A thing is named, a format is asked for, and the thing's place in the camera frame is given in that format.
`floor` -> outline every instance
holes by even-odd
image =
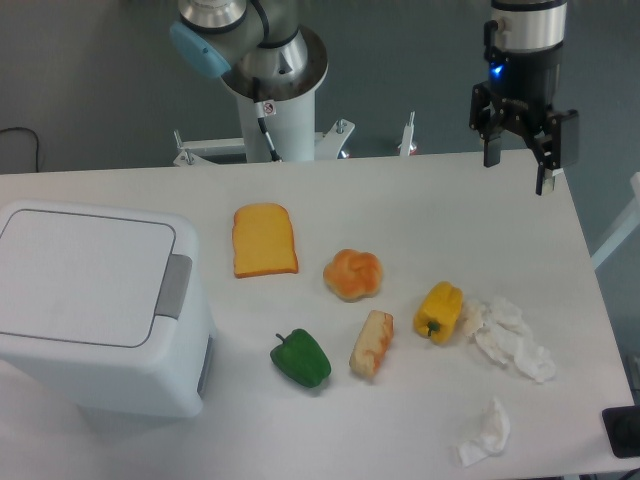
[[[43,171],[169,166],[176,128],[183,140],[240,136],[234,100],[185,67],[169,41],[175,3],[0,0],[0,129],[37,131]],[[344,117],[357,125],[353,156],[393,155],[415,110],[420,153],[481,149],[467,120],[471,87],[486,76],[488,0],[300,6],[329,52],[318,130]],[[555,106],[580,111],[580,162],[566,175],[592,252],[640,171],[638,17],[640,2],[569,0]],[[34,168],[32,137],[0,135],[0,173]],[[640,351],[640,229],[597,275],[621,355]]]

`black cable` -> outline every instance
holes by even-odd
[[[9,128],[3,128],[2,130],[0,130],[0,134],[7,133],[7,132],[28,132],[31,135],[33,135],[33,137],[36,139],[36,159],[35,159],[36,173],[40,172],[40,166],[38,165],[38,156],[39,156],[38,154],[40,153],[40,138],[38,137],[38,134],[27,127],[9,127]]]
[[[631,470],[630,472],[625,473],[618,480],[629,480],[631,477],[633,477],[638,472],[640,472],[640,468],[636,468],[635,470]]]
[[[253,103],[254,104],[260,102],[259,91],[260,91],[260,79],[253,77]],[[271,161],[281,162],[282,157],[278,155],[278,152],[276,152],[276,147],[273,144],[273,140],[271,140],[271,135],[269,135],[269,131],[267,130],[267,122],[264,121],[264,117],[258,117],[258,126],[260,127],[260,131],[262,132],[262,135],[264,135],[265,141],[267,142],[267,148],[269,149],[269,153],[271,154]]]

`pepper stem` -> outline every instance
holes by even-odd
[[[427,337],[430,337],[432,332],[440,331],[440,324],[435,320],[431,320],[429,323],[427,323],[427,327],[429,328],[429,331],[427,332]]]

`yellow bell pepper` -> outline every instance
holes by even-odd
[[[449,282],[431,289],[413,317],[413,328],[434,343],[445,343],[451,337],[462,310],[462,290]]]

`toy food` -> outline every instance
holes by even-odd
[[[331,374],[331,364],[318,342],[306,330],[298,328],[271,350],[271,361],[294,382],[308,388],[317,387]]]
[[[362,377],[373,378],[392,338],[393,317],[388,313],[372,310],[353,347],[349,359],[351,370]]]
[[[276,203],[240,208],[233,217],[233,268],[238,278],[298,273],[289,213]]]
[[[431,289],[413,317],[413,328],[434,343],[445,343],[451,337],[462,310],[462,290],[449,282]]]
[[[378,293],[382,281],[382,265],[368,252],[339,251],[323,272],[327,286],[345,301]]]

